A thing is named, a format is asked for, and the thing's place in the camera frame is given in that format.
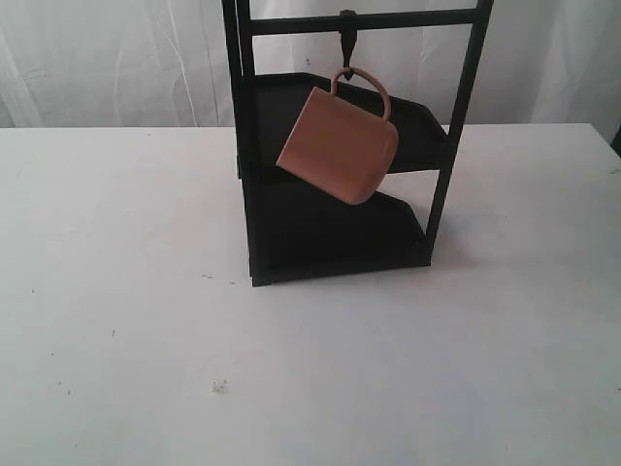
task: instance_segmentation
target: white table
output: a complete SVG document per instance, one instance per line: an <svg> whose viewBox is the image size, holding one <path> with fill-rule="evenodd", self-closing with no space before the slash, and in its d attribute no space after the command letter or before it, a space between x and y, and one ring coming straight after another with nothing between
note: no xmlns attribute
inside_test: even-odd
<svg viewBox="0 0 621 466"><path fill-rule="evenodd" d="M621 464L621 160L460 152L431 268L251 288L233 130L0 131L0 464Z"/></svg>

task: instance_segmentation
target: mug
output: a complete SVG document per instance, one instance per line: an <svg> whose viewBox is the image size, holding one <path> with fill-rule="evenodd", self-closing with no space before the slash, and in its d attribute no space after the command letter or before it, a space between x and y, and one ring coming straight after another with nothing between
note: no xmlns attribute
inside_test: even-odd
<svg viewBox="0 0 621 466"><path fill-rule="evenodd" d="M337 97L347 71L371 83L384 104L382 117ZM390 118L390 97L369 73L343 68L331 91L314 87L280 153L277 166L347 204L369 199L388 172L399 145Z"/></svg>

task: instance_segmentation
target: black metal rack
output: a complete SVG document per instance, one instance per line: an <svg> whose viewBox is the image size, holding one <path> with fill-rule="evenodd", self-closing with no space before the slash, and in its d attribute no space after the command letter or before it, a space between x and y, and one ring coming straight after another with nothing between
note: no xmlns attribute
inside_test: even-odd
<svg viewBox="0 0 621 466"><path fill-rule="evenodd" d="M255 286L431 264L448 184L462 135L494 0L460 10L252 19L249 0L222 0L245 200L250 274ZM424 106L392 98L400 146L390 173L439 170L423 231L409 205L380 192L349 206L288 175L276 160L313 86L306 73L257 76L252 37L363 29L471 24L450 128ZM340 84L339 96L370 112L375 92Z"/></svg>

